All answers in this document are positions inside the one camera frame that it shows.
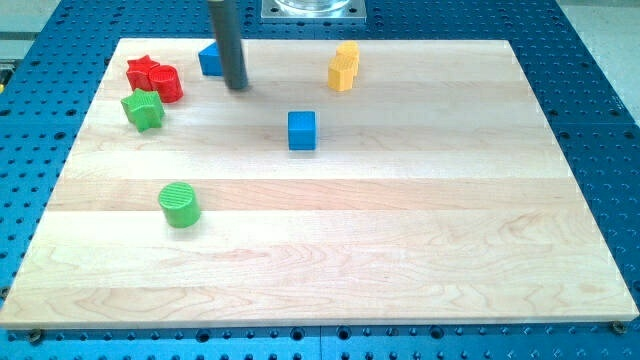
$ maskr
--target gray metal pole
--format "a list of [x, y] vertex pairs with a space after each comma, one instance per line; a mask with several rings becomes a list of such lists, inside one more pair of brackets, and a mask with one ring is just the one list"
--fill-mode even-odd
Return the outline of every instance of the gray metal pole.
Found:
[[240, 90], [249, 85], [242, 54], [242, 36], [235, 0], [207, 0], [213, 30], [220, 52], [222, 75], [229, 89]]

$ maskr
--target blue cube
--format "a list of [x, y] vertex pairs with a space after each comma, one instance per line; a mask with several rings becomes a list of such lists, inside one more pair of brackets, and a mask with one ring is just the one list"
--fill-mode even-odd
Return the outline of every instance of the blue cube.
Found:
[[222, 76], [222, 64], [220, 63], [220, 53], [218, 44], [213, 43], [198, 53], [202, 75]]
[[289, 150], [316, 149], [316, 113], [289, 112]]

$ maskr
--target toy block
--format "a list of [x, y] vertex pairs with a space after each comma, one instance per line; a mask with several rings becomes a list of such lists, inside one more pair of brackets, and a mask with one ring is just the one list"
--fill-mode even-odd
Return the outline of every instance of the toy block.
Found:
[[129, 122], [135, 124], [139, 132], [162, 127], [164, 108], [156, 91], [135, 89], [132, 95], [120, 100], [120, 103]]
[[353, 71], [353, 76], [358, 76], [358, 67], [360, 64], [360, 49], [358, 48], [357, 42], [350, 40], [341, 43], [336, 49], [336, 55], [344, 55], [353, 58], [356, 61], [356, 68]]
[[140, 59], [128, 60], [127, 63], [129, 64], [127, 79], [129, 79], [131, 90], [152, 91], [153, 89], [149, 82], [149, 71], [154, 67], [160, 66], [160, 63], [151, 60], [149, 55], [145, 55]]
[[328, 85], [335, 91], [353, 88], [356, 61], [352, 57], [336, 55], [329, 64]]
[[180, 100], [182, 86], [178, 78], [178, 70], [173, 66], [160, 65], [149, 71], [151, 88], [158, 92], [163, 103], [172, 103]]
[[290, 111], [288, 117], [289, 150], [315, 150], [316, 113]]
[[200, 219], [200, 207], [193, 187], [174, 182], [165, 186], [158, 195], [158, 203], [165, 219], [175, 228], [186, 228]]
[[222, 76], [222, 63], [220, 63], [220, 53], [218, 52], [218, 43], [207, 46], [198, 53], [200, 60], [200, 68], [202, 75]]

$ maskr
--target wooden tabletop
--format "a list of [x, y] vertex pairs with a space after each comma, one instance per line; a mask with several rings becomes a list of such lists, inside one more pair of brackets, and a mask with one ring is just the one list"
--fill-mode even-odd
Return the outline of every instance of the wooden tabletop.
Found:
[[[9, 297], [7, 328], [631, 320], [636, 305], [504, 41], [247, 40], [250, 88], [201, 74], [207, 39], [123, 39]], [[184, 98], [138, 133], [127, 59]], [[316, 112], [290, 152], [287, 112]], [[170, 228], [163, 186], [203, 214]]]

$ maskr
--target ridged green cylinder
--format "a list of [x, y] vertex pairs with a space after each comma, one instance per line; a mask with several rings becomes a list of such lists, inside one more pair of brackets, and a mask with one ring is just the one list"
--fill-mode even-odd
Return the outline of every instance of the ridged green cylinder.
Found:
[[193, 187], [187, 183], [174, 182], [165, 186], [158, 202], [167, 223], [175, 228], [191, 226], [200, 219], [200, 207]]

